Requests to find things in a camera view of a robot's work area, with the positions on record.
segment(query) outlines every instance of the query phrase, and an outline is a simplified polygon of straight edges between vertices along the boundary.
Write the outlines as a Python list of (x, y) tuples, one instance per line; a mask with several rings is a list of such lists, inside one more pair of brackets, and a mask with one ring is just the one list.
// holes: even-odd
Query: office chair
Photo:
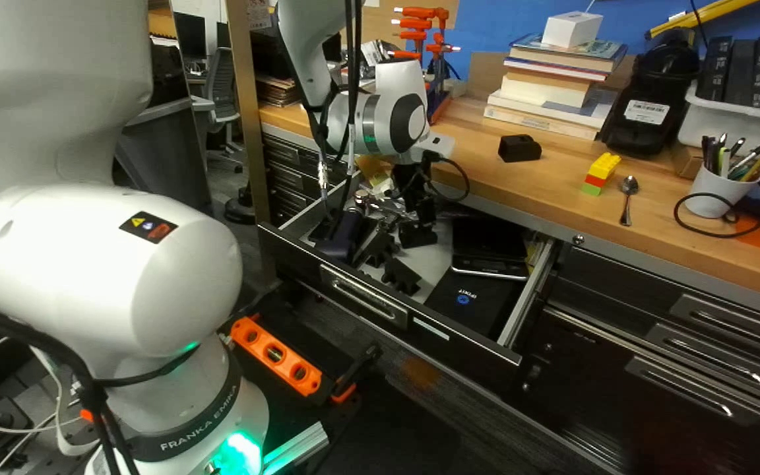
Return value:
[(236, 81), (230, 48), (217, 48), (210, 57), (205, 96), (215, 104), (215, 108), (209, 112), (209, 132), (224, 129), (226, 134), (224, 152), (220, 158), (241, 164), (245, 148), (233, 141), (232, 123), (239, 119), (239, 110), (236, 108)]

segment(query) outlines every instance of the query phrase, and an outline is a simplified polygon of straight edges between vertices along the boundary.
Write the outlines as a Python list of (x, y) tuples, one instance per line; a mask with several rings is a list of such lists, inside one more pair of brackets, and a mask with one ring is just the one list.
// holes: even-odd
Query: blue wall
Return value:
[[(509, 51), (509, 42), (544, 30), (547, 18), (585, 10), (590, 0), (459, 0), (459, 17), (447, 41), (462, 51), (447, 57), (462, 77), (468, 77), (473, 51)], [(696, 0), (697, 8), (714, 0)], [(598, 37), (629, 45), (630, 54), (645, 50), (645, 32), (670, 15), (691, 10), (688, 0), (597, 0), (592, 13), (603, 15)], [(760, 36), (760, 2), (706, 23), (706, 35), (736, 38)]]

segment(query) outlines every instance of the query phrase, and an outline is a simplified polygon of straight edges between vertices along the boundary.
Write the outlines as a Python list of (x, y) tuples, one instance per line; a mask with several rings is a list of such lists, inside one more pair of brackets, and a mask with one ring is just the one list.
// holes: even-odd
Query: computer monitor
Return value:
[(230, 48), (230, 30), (227, 29), (226, 23), (216, 22), (216, 41), (219, 48)]
[(203, 17), (175, 12), (175, 29), (184, 57), (207, 58), (207, 34)]

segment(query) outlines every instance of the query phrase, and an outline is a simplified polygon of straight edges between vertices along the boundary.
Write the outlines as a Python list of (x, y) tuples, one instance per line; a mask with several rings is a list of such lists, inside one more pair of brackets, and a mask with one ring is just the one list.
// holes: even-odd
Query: white box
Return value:
[(597, 32), (603, 23), (603, 15), (594, 13), (570, 12), (547, 18), (542, 43), (573, 48), (597, 39)]
[(738, 152), (739, 156), (760, 145), (760, 109), (700, 99), (696, 91), (697, 83), (694, 82), (685, 94), (685, 100), (690, 104), (679, 129), (679, 142), (701, 148), (703, 135), (720, 137), (727, 133), (726, 144), (734, 144), (742, 137), (747, 139)]

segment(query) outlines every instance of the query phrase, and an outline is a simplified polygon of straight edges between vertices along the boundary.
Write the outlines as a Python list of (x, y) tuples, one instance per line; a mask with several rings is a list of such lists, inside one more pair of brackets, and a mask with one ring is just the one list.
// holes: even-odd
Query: green lego brick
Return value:
[(587, 193), (587, 195), (591, 196), (600, 196), (600, 193), (603, 193), (603, 189), (601, 189), (601, 187), (595, 187), (591, 183), (583, 183), (583, 193)]

